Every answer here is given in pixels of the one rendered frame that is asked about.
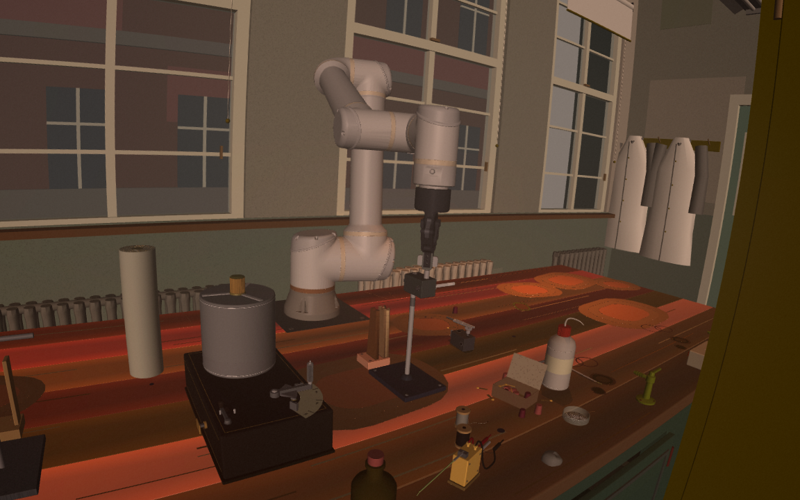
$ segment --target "small open box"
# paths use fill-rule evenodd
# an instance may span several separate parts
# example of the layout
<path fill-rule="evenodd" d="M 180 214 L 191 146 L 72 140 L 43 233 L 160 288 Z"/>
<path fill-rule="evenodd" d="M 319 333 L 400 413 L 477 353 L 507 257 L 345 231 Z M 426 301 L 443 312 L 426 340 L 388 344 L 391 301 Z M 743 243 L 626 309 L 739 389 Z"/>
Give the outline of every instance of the small open box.
<path fill-rule="evenodd" d="M 515 408 L 530 408 L 539 401 L 539 389 L 548 369 L 545 363 L 515 353 L 511 357 L 508 376 L 492 384 L 493 398 L 505 401 Z M 506 384 L 513 385 L 520 395 L 502 389 Z M 530 397 L 524 398 L 527 392 L 530 392 Z"/>

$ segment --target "brass knob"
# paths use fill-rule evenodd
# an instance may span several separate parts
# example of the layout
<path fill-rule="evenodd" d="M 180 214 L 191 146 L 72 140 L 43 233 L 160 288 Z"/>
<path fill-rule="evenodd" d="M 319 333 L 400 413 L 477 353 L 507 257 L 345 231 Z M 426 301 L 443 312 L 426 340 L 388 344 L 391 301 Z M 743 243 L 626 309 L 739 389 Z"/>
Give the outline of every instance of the brass knob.
<path fill-rule="evenodd" d="M 235 274 L 231 276 L 231 295 L 242 295 L 245 293 L 245 276 Z"/>

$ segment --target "white lab coat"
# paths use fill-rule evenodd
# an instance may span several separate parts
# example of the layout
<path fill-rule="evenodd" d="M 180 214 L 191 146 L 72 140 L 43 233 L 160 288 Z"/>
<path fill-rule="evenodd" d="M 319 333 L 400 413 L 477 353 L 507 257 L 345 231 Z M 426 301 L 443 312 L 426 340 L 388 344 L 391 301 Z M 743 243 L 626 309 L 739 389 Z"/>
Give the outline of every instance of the white lab coat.
<path fill-rule="evenodd" d="M 658 168 L 656 187 L 641 254 L 664 263 L 689 266 L 696 221 L 696 215 L 690 213 L 696 176 L 696 156 L 690 139 L 673 139 L 662 162 L 653 168 Z"/>
<path fill-rule="evenodd" d="M 607 221 L 605 247 L 634 253 L 640 251 L 647 225 L 647 207 L 641 206 L 646 177 L 647 146 L 640 135 L 631 135 L 616 159 L 610 194 L 610 212 L 616 217 Z"/>

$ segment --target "yellow battery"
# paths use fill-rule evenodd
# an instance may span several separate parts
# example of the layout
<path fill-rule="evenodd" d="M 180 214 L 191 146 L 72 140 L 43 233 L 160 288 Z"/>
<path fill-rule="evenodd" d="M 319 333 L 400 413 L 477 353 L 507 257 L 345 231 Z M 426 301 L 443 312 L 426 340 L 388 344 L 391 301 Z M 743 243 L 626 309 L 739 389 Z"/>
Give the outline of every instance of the yellow battery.
<path fill-rule="evenodd" d="M 450 469 L 450 484 L 466 488 L 475 480 L 477 474 L 480 474 L 480 457 L 483 450 L 471 443 L 465 443 L 461 449 L 467 452 L 467 458 L 459 458 L 453 462 L 453 468 Z"/>

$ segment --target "gray drum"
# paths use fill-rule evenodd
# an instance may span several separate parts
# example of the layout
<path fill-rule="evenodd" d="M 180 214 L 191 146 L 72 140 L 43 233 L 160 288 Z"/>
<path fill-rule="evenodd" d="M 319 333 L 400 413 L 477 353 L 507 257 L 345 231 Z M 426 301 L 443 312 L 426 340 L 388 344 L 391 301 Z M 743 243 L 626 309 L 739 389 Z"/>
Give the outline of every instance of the gray drum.
<path fill-rule="evenodd" d="M 245 285 L 231 295 L 230 285 L 206 288 L 200 294 L 203 367 L 213 376 L 260 376 L 276 363 L 274 291 Z"/>

